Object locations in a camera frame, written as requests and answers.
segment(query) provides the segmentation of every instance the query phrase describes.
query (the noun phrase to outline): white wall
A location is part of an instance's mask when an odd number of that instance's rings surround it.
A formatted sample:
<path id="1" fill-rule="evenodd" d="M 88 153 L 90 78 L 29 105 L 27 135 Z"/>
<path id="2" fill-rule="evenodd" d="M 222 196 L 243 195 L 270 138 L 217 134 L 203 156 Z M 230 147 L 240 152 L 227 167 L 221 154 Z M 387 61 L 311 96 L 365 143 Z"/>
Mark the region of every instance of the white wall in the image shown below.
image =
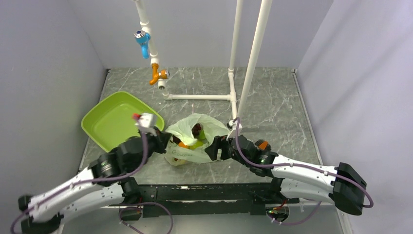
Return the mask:
<path id="1" fill-rule="evenodd" d="M 69 0 L 107 68 L 146 67 L 131 0 Z M 332 0 L 274 0 L 258 66 L 297 68 Z M 247 66 L 261 1 L 245 0 L 236 66 Z M 161 66 L 229 65 L 236 0 L 145 0 Z"/>
<path id="2" fill-rule="evenodd" d="M 413 230 L 413 1 L 334 1 L 299 66 L 326 164 L 350 163 L 375 206 L 356 234 Z"/>
<path id="3" fill-rule="evenodd" d="M 77 172 L 105 69 L 66 0 L 0 2 L 0 233 Z"/>

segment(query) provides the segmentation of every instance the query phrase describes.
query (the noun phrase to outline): white plastic bag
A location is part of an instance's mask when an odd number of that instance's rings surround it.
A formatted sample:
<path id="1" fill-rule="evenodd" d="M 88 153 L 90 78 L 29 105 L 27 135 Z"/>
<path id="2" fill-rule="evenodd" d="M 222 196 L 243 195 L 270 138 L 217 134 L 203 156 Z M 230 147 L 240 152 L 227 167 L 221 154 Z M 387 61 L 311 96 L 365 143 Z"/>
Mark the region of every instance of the white plastic bag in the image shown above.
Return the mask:
<path id="1" fill-rule="evenodd" d="M 229 130 L 224 124 L 204 114 L 191 114 L 169 126 L 165 131 L 179 138 L 185 145 L 192 146 L 198 141 L 198 139 L 192 135 L 192 127 L 197 123 L 201 124 L 204 131 L 204 144 L 194 150 L 190 150 L 170 142 L 166 148 L 167 152 L 164 155 L 165 159 L 171 165 L 181 165 L 186 161 L 196 163 L 212 162 L 204 149 L 212 144 L 216 136 L 224 136 L 229 133 Z"/>

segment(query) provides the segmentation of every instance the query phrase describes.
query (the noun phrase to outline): cable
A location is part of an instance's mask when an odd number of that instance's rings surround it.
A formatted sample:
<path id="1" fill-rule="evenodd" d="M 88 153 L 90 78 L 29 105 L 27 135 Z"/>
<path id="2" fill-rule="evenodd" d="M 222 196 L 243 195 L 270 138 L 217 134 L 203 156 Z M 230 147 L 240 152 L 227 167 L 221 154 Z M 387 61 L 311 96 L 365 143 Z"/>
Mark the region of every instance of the cable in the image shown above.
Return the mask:
<path id="1" fill-rule="evenodd" d="M 278 221 L 276 221 L 274 218 L 271 218 L 268 214 L 267 214 L 267 217 L 271 219 L 271 222 L 275 221 L 275 222 L 277 222 L 278 224 L 284 225 L 284 226 L 300 225 L 300 224 L 302 224 L 302 223 L 307 222 L 307 221 L 316 213 L 316 211 L 319 209 L 320 205 L 321 205 L 321 201 L 318 202 L 318 204 L 317 204 L 316 207 L 313 209 L 313 211 L 312 211 L 305 219 L 303 219 L 303 220 L 301 220 L 301 221 L 298 221 L 298 222 L 294 222 L 294 223 L 278 222 Z"/>
<path id="2" fill-rule="evenodd" d="M 248 193 L 249 193 L 249 194 L 252 194 L 253 196 L 258 197 L 259 199 L 261 199 L 261 200 L 263 200 L 263 201 L 271 201 L 271 199 L 268 199 L 268 198 L 265 198 L 265 197 L 263 197 L 263 196 L 260 196 L 260 195 L 256 194 L 256 193 L 253 192 L 253 191 L 248 191 Z"/>
<path id="3" fill-rule="evenodd" d="M 28 213 L 30 213 L 32 210 L 34 210 L 35 207 L 39 207 L 40 205 L 42 205 L 42 204 L 44 204 L 45 202 L 51 200 L 52 198 L 56 197 L 57 195 L 61 194 L 61 193 L 64 192 L 64 191 L 68 190 L 69 188 L 72 188 L 72 187 L 74 187 L 74 186 L 76 186 L 76 185 L 79 185 L 79 184 L 85 184 L 85 183 L 112 182 L 112 181 L 122 180 L 122 179 L 128 178 L 128 177 L 130 177 L 131 175 L 137 173 L 137 172 L 138 172 L 139 170 L 141 170 L 141 168 L 145 165 L 145 162 L 146 162 L 146 160 L 148 159 L 148 151 L 149 151 L 149 150 L 148 150 L 148 148 L 149 148 L 148 139 L 147 139 L 147 137 L 146 137 L 146 134 L 141 134 L 141 138 L 142 138 L 142 142 L 143 142 L 143 144 L 142 144 L 142 145 L 143 145 L 142 161 L 141 161 L 141 163 L 139 164 L 139 166 L 138 166 L 134 171 L 132 171 L 132 172 L 130 172 L 130 173 L 127 173 L 127 174 L 125 174 L 125 175 L 122 175 L 122 176 L 111 177 L 111 178 L 87 179 L 87 180 L 78 181 L 78 182 L 76 182 L 76 183 L 72 183 L 72 184 L 70 184 L 70 185 L 68 185 L 68 186 L 65 186 L 65 187 L 59 189 L 58 191 L 56 191 L 55 193 L 51 194 L 50 196 L 46 197 L 45 199 L 43 199 L 42 201 L 40 201 L 39 203 L 37 203 L 35 206 L 29 207 L 29 208 L 27 208 L 26 210 L 24 210 L 19 216 L 16 217 L 15 220 L 13 220 L 13 222 L 12 222 L 12 224 L 11 224 L 11 227 L 10 227 L 10 233 L 11 233 L 11 234 L 17 234 L 17 233 L 14 231 L 15 225 L 16 225 L 17 222 L 18 222 L 21 218 L 23 218 L 26 214 L 28 214 Z"/>
<path id="4" fill-rule="evenodd" d="M 287 203 L 287 199 L 282 201 L 282 204 L 280 206 L 274 207 L 273 210 L 278 210 L 279 208 L 283 207 Z"/>
<path id="5" fill-rule="evenodd" d="M 260 164 L 253 163 L 253 162 L 251 162 L 250 160 L 248 160 L 248 159 L 245 157 L 245 155 L 242 153 L 240 144 L 239 144 L 239 142 L 238 142 L 238 132 L 239 132 L 239 127 L 240 127 L 241 120 L 240 120 L 239 117 L 236 117 L 234 121 L 237 121 L 237 126 L 236 126 L 236 128 L 235 128 L 235 134 L 236 134 L 235 144 L 237 145 L 237 150 L 238 150 L 238 152 L 240 153 L 241 157 L 245 160 L 245 162 L 247 162 L 248 164 L 250 164 L 250 165 L 252 165 L 252 166 L 254 166 L 254 167 L 260 167 L 260 168 L 290 166 L 289 163 L 277 163 L 277 164 L 260 165 Z M 316 172 L 324 173 L 324 170 L 321 170 L 321 169 L 319 169 L 319 168 L 315 168 L 315 167 L 312 167 L 312 166 L 308 166 L 308 165 L 305 165 L 305 164 L 294 163 L 294 166 L 304 167 L 304 168 L 307 168 L 307 169 L 314 170 L 314 171 L 316 171 Z M 368 204 L 368 205 L 363 205 L 363 207 L 364 207 L 364 208 L 372 208 L 372 207 L 373 207 L 374 203 L 373 203 L 372 197 L 371 197 L 371 196 L 369 195 L 369 193 L 368 193 L 363 187 L 361 187 L 358 183 L 356 183 L 356 182 L 352 181 L 351 179 L 346 178 L 346 177 L 344 177 L 344 176 L 342 176 L 342 175 L 338 175 L 338 174 L 335 174 L 335 173 L 332 173 L 332 172 L 327 172 L 327 174 L 330 175 L 330 176 L 335 176 L 335 177 L 337 177 L 337 178 L 339 178 L 339 179 L 345 180 L 345 181 L 353 184 L 354 186 L 356 186 L 358 189 L 360 189 L 360 190 L 366 195 L 367 199 L 368 199 L 369 202 L 370 202 L 370 204 Z"/>
<path id="6" fill-rule="evenodd" d="M 173 228 L 173 219 L 172 219 L 172 215 L 171 215 L 171 213 L 169 212 L 169 210 L 168 210 L 165 206 L 163 206 L 163 205 L 161 205 L 161 204 L 159 204 L 159 203 L 156 203 L 156 202 L 142 202 L 142 203 L 138 203 L 138 204 L 132 204 L 132 205 L 130 205 L 130 206 L 143 206 L 143 205 L 155 205 L 155 206 L 159 206 L 160 208 L 164 209 L 164 210 L 168 213 L 168 216 L 169 216 L 169 218 L 170 218 L 170 227 L 169 227 L 169 230 L 168 230 L 167 234 L 170 234 L 170 232 L 172 232 L 172 228 Z M 134 226 L 130 225 L 129 223 L 127 223 L 127 222 L 125 222 L 125 221 L 123 221 L 123 220 L 121 219 L 121 214 L 122 214 L 122 212 L 124 212 L 125 210 L 141 210 L 141 209 L 138 208 L 138 207 L 130 207 L 130 206 L 129 206 L 129 207 L 126 207 L 126 208 L 124 208 L 124 209 L 121 209 L 121 211 L 119 212 L 120 223 L 122 223 L 123 225 L 131 228 L 132 230 L 134 230 L 134 231 L 137 232 L 137 233 L 144 234 L 143 232 L 139 231 L 139 230 L 138 230 L 137 228 L 135 228 Z"/>

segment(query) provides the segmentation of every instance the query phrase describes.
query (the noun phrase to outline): black metal frame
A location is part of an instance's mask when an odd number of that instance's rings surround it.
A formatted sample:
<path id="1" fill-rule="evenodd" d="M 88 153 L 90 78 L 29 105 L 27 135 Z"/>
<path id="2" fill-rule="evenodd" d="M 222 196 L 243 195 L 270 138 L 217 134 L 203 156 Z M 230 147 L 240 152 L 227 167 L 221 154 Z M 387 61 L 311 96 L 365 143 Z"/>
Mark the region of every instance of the black metal frame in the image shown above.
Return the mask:
<path id="1" fill-rule="evenodd" d="M 283 198 L 262 199 L 271 183 L 138 185 L 142 200 L 160 203 L 172 215 L 250 213 L 265 215 L 266 204 L 282 203 Z M 289 199 L 298 203 L 299 199 Z M 143 217 L 166 215 L 157 206 L 144 206 Z"/>

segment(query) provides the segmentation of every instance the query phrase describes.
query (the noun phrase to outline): orange component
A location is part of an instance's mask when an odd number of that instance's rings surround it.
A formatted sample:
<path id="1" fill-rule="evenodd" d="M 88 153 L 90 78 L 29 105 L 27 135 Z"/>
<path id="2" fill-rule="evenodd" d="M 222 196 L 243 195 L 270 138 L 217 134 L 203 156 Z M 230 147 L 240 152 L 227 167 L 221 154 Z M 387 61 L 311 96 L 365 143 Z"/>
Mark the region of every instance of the orange component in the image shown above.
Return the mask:
<path id="1" fill-rule="evenodd" d="M 182 142 L 179 142 L 178 146 L 182 147 L 182 148 L 185 148 L 185 149 L 189 149 L 189 146 L 184 145 Z"/>
<path id="2" fill-rule="evenodd" d="M 264 141 L 263 143 L 261 143 L 261 145 L 258 146 L 258 148 L 260 148 L 261 150 L 265 150 L 265 148 L 267 147 L 268 142 Z"/>
<path id="3" fill-rule="evenodd" d="M 133 114 L 132 118 L 133 118 L 134 120 L 138 120 L 138 119 L 141 118 L 141 115 L 135 113 L 135 114 Z"/>
<path id="4" fill-rule="evenodd" d="M 152 64 L 152 80 L 149 81 L 150 85 L 154 85 L 159 80 L 159 78 L 161 79 L 168 78 L 168 74 L 166 70 L 162 70 L 160 73 L 158 73 L 158 68 L 159 68 L 159 65 L 157 63 Z"/>

